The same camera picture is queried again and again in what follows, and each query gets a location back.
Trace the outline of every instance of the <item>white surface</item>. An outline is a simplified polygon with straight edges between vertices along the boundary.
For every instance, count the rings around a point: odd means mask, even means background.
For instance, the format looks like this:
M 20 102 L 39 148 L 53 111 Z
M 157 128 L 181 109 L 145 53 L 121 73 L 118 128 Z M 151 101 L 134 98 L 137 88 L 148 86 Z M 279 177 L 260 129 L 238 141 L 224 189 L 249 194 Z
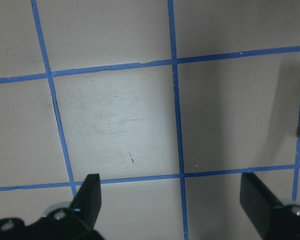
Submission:
M 48 80 L 0 84 L 0 187 L 68 181 Z
M 0 0 L 0 78 L 45 72 L 28 0 Z
M 295 163 L 300 53 L 178 68 L 186 172 Z
M 0 191 L 0 218 L 17 217 L 29 225 L 51 205 L 72 199 L 70 187 Z
M 105 239 L 184 239 L 179 179 L 103 184 L 101 193 Z
M 277 195 L 290 199 L 293 170 L 258 172 L 258 177 Z M 240 174 L 186 179 L 190 240 L 259 240 L 240 206 Z
M 179 58 L 300 46 L 300 0 L 175 0 Z
M 38 0 L 52 70 L 170 59 L 166 0 Z
M 55 78 L 74 179 L 179 173 L 170 66 Z

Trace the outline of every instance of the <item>gray floor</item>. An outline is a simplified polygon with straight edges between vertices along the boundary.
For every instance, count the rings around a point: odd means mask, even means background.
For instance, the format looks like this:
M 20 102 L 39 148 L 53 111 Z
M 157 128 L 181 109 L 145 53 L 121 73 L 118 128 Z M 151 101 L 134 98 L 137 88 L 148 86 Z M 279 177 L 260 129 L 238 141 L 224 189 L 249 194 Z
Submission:
M 0 0 L 0 218 L 100 173 L 108 240 L 258 240 L 240 173 L 291 200 L 299 105 L 300 0 Z

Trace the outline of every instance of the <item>black bracket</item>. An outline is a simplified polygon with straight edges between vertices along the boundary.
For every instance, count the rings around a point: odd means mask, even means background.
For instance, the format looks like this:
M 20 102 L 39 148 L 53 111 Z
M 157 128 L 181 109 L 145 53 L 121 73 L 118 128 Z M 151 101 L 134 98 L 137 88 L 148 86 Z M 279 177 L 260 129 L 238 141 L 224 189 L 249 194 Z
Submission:
M 89 174 L 68 208 L 28 226 L 20 218 L 0 219 L 0 240 L 104 240 L 94 230 L 100 208 L 100 177 Z
M 300 205 L 284 205 L 254 174 L 241 176 L 240 203 L 264 240 L 300 240 Z

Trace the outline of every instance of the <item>scuff mark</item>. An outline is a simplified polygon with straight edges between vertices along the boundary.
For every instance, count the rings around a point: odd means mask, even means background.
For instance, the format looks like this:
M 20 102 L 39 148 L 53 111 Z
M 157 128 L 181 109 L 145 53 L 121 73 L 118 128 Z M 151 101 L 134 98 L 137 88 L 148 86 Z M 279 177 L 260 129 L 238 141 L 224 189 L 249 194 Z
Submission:
M 131 152 L 130 152 L 130 151 L 128 151 L 128 152 L 129 152 L 129 155 L 130 155 L 130 158 L 131 158 L 131 162 L 134 164 L 135 161 L 134 161 L 134 159 L 132 158 Z

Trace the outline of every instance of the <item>metal screw head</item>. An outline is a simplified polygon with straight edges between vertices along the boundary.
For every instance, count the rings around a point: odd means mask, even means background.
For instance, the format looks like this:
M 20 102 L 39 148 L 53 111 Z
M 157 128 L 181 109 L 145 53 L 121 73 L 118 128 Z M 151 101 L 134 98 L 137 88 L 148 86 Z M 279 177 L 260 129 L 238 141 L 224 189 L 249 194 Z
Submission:
M 11 230 L 15 227 L 15 224 L 11 221 L 11 219 L 6 222 L 5 224 L 3 224 L 1 227 L 0 227 L 0 230 L 5 232 L 5 231 L 8 231 L 8 230 Z
M 300 216 L 300 207 L 299 207 L 299 206 L 293 206 L 293 207 L 291 208 L 291 211 L 292 211 L 295 215 Z
M 57 213 L 54 214 L 54 219 L 55 220 L 61 220 L 66 216 L 65 212 L 63 210 L 58 211 Z

